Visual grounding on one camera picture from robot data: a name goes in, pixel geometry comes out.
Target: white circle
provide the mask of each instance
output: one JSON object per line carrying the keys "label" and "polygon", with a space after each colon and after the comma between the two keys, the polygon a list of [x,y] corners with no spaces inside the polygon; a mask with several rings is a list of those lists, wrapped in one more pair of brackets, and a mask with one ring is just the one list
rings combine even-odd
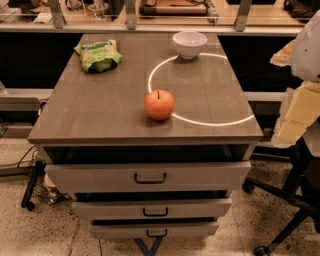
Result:
{"label": "white circle", "polygon": [[[223,58],[223,59],[227,59],[226,56],[223,56],[223,55],[219,55],[219,54],[213,54],[213,53],[200,53],[200,55],[204,55],[204,56],[212,56],[212,57],[218,57],[218,58]],[[164,61],[162,61],[159,65],[157,65],[152,71],[151,71],[151,74],[149,76],[149,79],[148,79],[148,91],[149,93],[152,92],[152,85],[151,85],[151,80],[153,78],[153,75],[154,73],[164,64],[166,64],[167,62],[171,61],[171,60],[174,60],[176,59],[178,56],[174,56],[174,57],[171,57],[171,58],[168,58]],[[237,121],[233,121],[233,122],[227,122],[227,123],[204,123],[204,122],[199,122],[199,121],[194,121],[194,120],[191,120],[191,119],[188,119],[188,118],[184,118],[182,116],[179,116],[177,115],[176,113],[172,113],[171,114],[172,116],[182,120],[182,121],[185,121],[185,122],[188,122],[188,123],[193,123],[193,124],[198,124],[198,125],[204,125],[204,126],[228,126],[228,125],[235,125],[235,124],[240,124],[240,123],[244,123],[250,119],[252,119],[254,117],[254,115],[251,115],[251,116],[248,116],[246,118],[243,118],[241,120],[237,120]]]}

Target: gray cabinet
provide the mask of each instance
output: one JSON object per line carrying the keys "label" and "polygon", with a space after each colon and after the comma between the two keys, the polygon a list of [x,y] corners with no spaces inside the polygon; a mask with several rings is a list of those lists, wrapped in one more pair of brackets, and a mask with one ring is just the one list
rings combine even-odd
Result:
{"label": "gray cabinet", "polygon": [[[140,32],[83,35],[81,44],[117,41],[123,60],[107,72],[70,58],[29,141],[94,237],[213,235],[231,206],[262,133],[217,36],[206,35],[192,60],[176,55],[173,33]],[[146,115],[151,89],[174,96],[169,119]]]}

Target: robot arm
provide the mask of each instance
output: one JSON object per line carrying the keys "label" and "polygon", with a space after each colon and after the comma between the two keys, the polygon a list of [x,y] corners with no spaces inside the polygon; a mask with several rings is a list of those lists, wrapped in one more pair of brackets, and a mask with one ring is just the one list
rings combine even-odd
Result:
{"label": "robot arm", "polygon": [[320,10],[295,40],[291,71],[294,76],[304,81],[320,82]]}

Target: caster wheel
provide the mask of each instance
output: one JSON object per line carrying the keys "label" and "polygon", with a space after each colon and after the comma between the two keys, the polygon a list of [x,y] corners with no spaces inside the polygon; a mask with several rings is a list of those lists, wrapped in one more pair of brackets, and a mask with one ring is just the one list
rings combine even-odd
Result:
{"label": "caster wheel", "polygon": [[269,250],[265,246],[259,246],[256,249],[254,249],[254,255],[255,256],[270,256]]}
{"label": "caster wheel", "polygon": [[32,202],[29,202],[28,204],[27,204],[27,209],[28,209],[28,211],[32,211],[34,208],[35,208],[36,206],[34,205],[34,203],[32,203]]}
{"label": "caster wheel", "polygon": [[255,186],[253,184],[251,184],[249,181],[245,181],[242,184],[242,189],[246,193],[252,193],[254,188],[255,188]]}

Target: drawer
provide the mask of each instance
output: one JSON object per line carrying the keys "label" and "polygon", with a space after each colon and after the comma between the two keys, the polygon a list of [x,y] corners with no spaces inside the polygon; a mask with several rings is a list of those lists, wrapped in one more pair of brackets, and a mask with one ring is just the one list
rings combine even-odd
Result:
{"label": "drawer", "polygon": [[155,238],[155,237],[207,237],[218,229],[217,222],[138,224],[138,225],[90,225],[96,239],[112,238]]}
{"label": "drawer", "polygon": [[224,216],[232,200],[166,200],[126,202],[74,202],[72,208],[84,220],[201,218]]}
{"label": "drawer", "polygon": [[166,164],[47,165],[63,193],[239,189],[249,161]]}

